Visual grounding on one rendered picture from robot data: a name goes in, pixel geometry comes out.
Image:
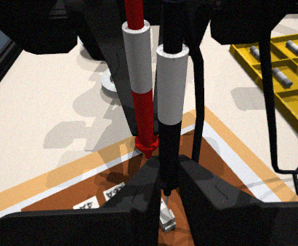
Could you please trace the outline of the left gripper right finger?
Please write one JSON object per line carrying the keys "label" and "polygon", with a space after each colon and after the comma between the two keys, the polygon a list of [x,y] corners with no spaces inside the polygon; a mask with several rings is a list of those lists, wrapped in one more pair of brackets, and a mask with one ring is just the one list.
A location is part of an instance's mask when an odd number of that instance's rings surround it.
{"label": "left gripper right finger", "polygon": [[298,202],[263,202],[184,154],[177,179],[195,246],[298,245]]}

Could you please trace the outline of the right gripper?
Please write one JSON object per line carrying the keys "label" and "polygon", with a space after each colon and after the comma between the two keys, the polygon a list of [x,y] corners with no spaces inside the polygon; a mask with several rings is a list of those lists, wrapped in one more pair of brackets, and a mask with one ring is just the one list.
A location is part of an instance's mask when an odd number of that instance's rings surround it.
{"label": "right gripper", "polygon": [[[163,0],[142,2],[144,20],[160,25],[160,46]],[[297,2],[274,0],[272,30]],[[260,0],[186,0],[186,4],[199,46],[209,21],[211,37],[221,45],[259,41]],[[0,0],[0,31],[26,52],[67,54],[79,37],[92,59],[104,60],[131,134],[139,136],[122,31],[126,21],[124,0]]]}

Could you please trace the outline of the yellow tray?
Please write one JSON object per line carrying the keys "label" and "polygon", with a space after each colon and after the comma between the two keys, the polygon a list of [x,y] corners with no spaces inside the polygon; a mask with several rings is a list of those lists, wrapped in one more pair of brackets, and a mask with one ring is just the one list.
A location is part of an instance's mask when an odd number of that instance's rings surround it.
{"label": "yellow tray", "polygon": [[[286,46],[288,40],[292,40],[298,46],[298,33],[270,38],[272,70],[279,68],[293,84],[285,87],[273,75],[273,88],[276,108],[298,132],[298,55]],[[258,49],[259,42],[231,44],[229,51],[263,91],[260,61],[250,51],[252,46]]]}

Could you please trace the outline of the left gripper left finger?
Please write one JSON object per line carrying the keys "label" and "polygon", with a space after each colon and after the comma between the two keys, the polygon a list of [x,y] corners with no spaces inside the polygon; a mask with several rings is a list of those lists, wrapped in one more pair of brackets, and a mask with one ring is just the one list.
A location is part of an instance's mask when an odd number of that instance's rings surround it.
{"label": "left gripper left finger", "polygon": [[99,208],[0,217],[0,246],[158,246],[160,210],[160,160],[152,156]]}

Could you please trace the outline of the black tester probe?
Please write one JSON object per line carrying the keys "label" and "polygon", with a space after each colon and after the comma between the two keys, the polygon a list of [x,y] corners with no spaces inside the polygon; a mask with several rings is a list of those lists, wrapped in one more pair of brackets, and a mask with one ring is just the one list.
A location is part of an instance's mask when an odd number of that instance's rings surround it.
{"label": "black tester probe", "polygon": [[185,5],[186,0],[164,0],[163,44],[156,49],[158,156],[166,205],[179,186],[177,164],[189,55],[183,44]]}

